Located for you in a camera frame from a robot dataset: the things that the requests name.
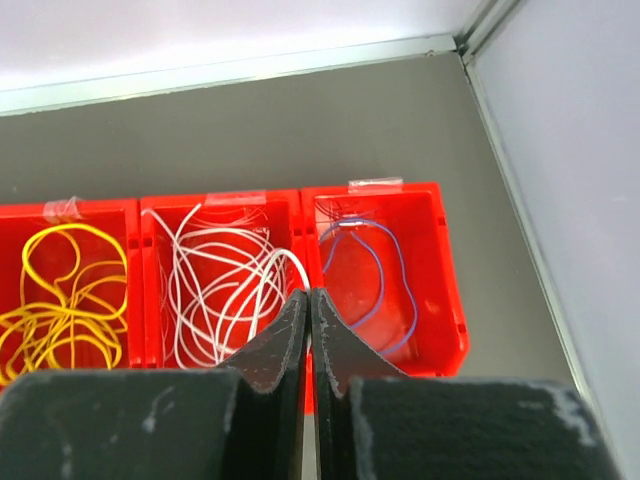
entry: gray floor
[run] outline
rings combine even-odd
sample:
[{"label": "gray floor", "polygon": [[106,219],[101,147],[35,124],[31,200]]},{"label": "gray floor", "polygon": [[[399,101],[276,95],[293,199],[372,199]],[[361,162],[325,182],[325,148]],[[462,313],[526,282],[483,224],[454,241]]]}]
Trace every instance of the gray floor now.
[{"label": "gray floor", "polygon": [[453,54],[0,118],[0,155],[5,203],[440,182],[472,342],[461,374],[571,381]]}]

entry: white cord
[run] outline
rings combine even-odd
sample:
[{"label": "white cord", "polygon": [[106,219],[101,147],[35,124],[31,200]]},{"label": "white cord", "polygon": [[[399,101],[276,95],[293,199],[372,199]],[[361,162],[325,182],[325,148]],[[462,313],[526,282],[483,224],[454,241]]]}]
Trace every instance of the white cord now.
[{"label": "white cord", "polygon": [[[158,222],[172,242],[172,270],[167,277],[161,271],[161,279],[167,285],[168,300],[175,317],[175,332],[170,351],[165,355],[165,360],[174,356],[180,368],[188,368],[183,362],[181,352],[184,352],[189,360],[199,367],[213,367],[222,362],[225,356],[235,353],[235,349],[229,347],[231,332],[238,322],[250,322],[247,341],[251,340],[258,331],[259,321],[271,315],[274,309],[282,307],[286,301],[287,275],[286,260],[291,260],[300,277],[305,289],[309,290],[309,279],[300,260],[289,250],[275,248],[269,242],[269,230],[264,229],[265,235],[259,235],[256,231],[246,228],[237,228],[236,225],[247,225],[258,219],[260,214],[266,219],[264,212],[254,209],[248,217],[236,220],[230,224],[215,224],[193,219],[196,212],[201,208],[201,204],[196,205],[182,220],[176,233],[174,234],[164,220],[153,210],[147,209],[142,214],[150,214]],[[199,230],[183,233],[187,224],[200,227]],[[211,239],[217,234],[237,235],[242,241],[250,241],[260,248],[259,253],[253,254],[242,248],[221,241],[209,241],[196,246],[185,246],[185,241],[192,243],[198,237],[207,236]],[[223,255],[215,255],[205,251],[206,249],[227,249],[247,259],[245,263],[233,260]],[[206,287],[202,288],[196,271],[191,264],[189,257],[199,257],[212,262],[227,264],[231,267],[222,275],[217,276]],[[244,281],[230,281],[239,273],[248,273]],[[260,279],[257,286],[250,289],[252,281]],[[183,289],[191,296],[187,300],[186,306],[183,302]],[[207,299],[224,290],[235,289],[229,295],[226,303],[220,311],[207,305]],[[237,299],[242,299],[242,304],[234,315],[229,315],[228,311]],[[249,303],[255,298],[253,313],[248,315],[245,311]],[[202,311],[207,332],[202,331],[195,325],[195,316],[198,311]],[[222,324],[230,321],[226,330],[224,341],[220,342]],[[196,352],[189,348],[185,337],[184,327],[191,334],[192,344]],[[163,328],[163,346],[166,344],[167,332]]]}]

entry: yellow cable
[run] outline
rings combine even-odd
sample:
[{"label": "yellow cable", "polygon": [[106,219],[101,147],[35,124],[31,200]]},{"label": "yellow cable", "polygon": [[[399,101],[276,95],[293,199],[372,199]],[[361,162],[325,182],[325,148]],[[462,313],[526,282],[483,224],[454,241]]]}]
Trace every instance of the yellow cable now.
[{"label": "yellow cable", "polygon": [[[69,233],[84,230],[109,243],[117,252],[119,260],[104,260],[91,263],[82,269],[80,245]],[[60,235],[73,249],[75,260],[73,268],[47,282],[31,264],[31,256],[48,235]],[[91,269],[104,267],[122,267],[123,274],[110,274],[80,287],[80,280]],[[22,249],[22,271],[20,272],[20,307],[0,315],[0,351],[7,346],[10,338],[22,335],[22,342],[14,348],[12,356],[0,368],[0,385],[8,385],[18,376],[37,370],[46,364],[48,368],[65,368],[56,355],[59,347],[69,345],[70,365],[76,368],[76,345],[79,342],[94,346],[104,358],[105,368],[112,369],[122,360],[122,345],[118,335],[127,331],[124,312],[127,308],[125,291],[122,304],[118,307],[93,293],[96,288],[108,283],[127,283],[127,257],[120,244],[112,236],[83,223],[67,223],[46,228],[33,235]],[[52,294],[57,303],[27,303],[25,281],[29,277],[37,286]],[[73,279],[70,294],[63,289],[65,282]],[[90,302],[103,311],[96,312],[79,308],[83,302]],[[14,368],[15,362],[22,360],[22,367]]]}]

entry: blue cord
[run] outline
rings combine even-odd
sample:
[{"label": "blue cord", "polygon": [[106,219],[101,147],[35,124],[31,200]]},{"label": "blue cord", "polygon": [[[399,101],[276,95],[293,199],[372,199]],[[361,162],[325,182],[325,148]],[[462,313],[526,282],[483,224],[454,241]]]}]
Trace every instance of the blue cord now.
[{"label": "blue cord", "polygon": [[[418,306],[416,304],[416,299],[413,296],[413,293],[411,292],[411,289],[409,288],[409,282],[407,281],[407,270],[406,270],[406,266],[404,263],[404,257],[402,256],[402,250],[400,249],[400,244],[398,243],[398,239],[395,237],[395,235],[393,234],[393,232],[391,230],[389,230],[387,227],[385,227],[384,225],[379,224],[378,222],[374,222],[373,220],[367,220],[365,218],[345,218],[342,220],[338,220],[336,222],[334,222],[321,236],[320,236],[320,240],[319,243],[324,242],[327,237],[329,236],[329,234],[331,232],[333,232],[334,230],[340,228],[341,226],[343,226],[344,224],[351,224],[353,222],[359,222],[359,223],[363,223],[365,225],[370,225],[373,227],[377,227],[379,229],[381,229],[382,231],[384,231],[387,235],[389,235],[391,237],[391,240],[393,240],[393,243],[396,247],[396,251],[398,252],[398,257],[400,258],[400,269],[402,271],[402,283],[404,284],[405,289],[407,290],[407,294],[409,295],[409,299],[411,300],[411,306],[413,308],[413,321],[411,323],[411,327],[409,328],[409,331],[405,334],[404,337],[402,337],[402,339],[396,343],[394,346],[389,347],[385,350],[382,350],[380,353],[382,355],[389,355],[395,351],[397,351],[399,348],[401,348],[405,343],[407,343],[409,341],[409,338],[411,338],[411,336],[413,335],[413,332],[416,329],[416,325],[418,324]],[[382,304],[382,299],[384,297],[384,272],[382,270],[382,264],[380,262],[380,259],[378,258],[378,256],[376,255],[375,251],[364,241],[362,240],[359,236],[357,236],[354,233],[351,233],[351,235],[356,239],[356,241],[358,243],[360,243],[360,245],[362,245],[364,248],[366,248],[369,253],[371,253],[371,255],[373,255],[374,260],[376,261],[376,264],[378,265],[378,270],[380,272],[380,293],[378,294],[378,299],[376,300],[376,304],[374,305],[373,309],[371,309],[371,311],[369,311],[369,313],[367,313],[364,317],[362,317],[360,320],[358,320],[356,323],[354,323],[351,327],[352,328],[356,328],[360,325],[362,325],[365,321],[369,320],[380,308],[380,305]],[[336,240],[334,241],[334,244],[331,246],[331,251],[329,252],[329,258],[327,258],[327,262],[325,264],[325,266],[322,269],[322,272],[326,272],[327,269],[329,268],[329,265],[331,263],[331,261],[333,260],[333,256],[335,255],[335,250],[336,250],[336,244],[338,243],[338,241],[343,238],[342,235],[338,236],[336,238]]]}]

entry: white panel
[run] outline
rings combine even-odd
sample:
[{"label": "white panel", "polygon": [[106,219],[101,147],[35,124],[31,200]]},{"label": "white panel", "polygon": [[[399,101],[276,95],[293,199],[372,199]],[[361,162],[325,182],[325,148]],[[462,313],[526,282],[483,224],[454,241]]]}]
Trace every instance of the white panel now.
[{"label": "white panel", "polygon": [[480,0],[0,0],[0,91],[456,32]]},{"label": "white panel", "polygon": [[629,478],[640,478],[638,19],[638,2],[529,1],[476,65]]}]

